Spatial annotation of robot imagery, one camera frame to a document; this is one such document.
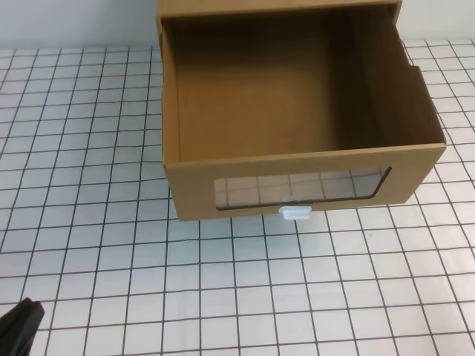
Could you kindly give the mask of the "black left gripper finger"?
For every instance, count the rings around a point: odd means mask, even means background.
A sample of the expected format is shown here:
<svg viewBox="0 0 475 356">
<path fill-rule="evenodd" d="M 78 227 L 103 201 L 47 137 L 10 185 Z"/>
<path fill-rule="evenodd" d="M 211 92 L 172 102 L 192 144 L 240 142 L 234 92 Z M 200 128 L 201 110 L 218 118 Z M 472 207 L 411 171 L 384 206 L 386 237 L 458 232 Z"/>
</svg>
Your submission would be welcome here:
<svg viewBox="0 0 475 356">
<path fill-rule="evenodd" d="M 28 356 L 45 315 L 42 304 L 23 299 L 1 317 L 1 356 Z"/>
</svg>

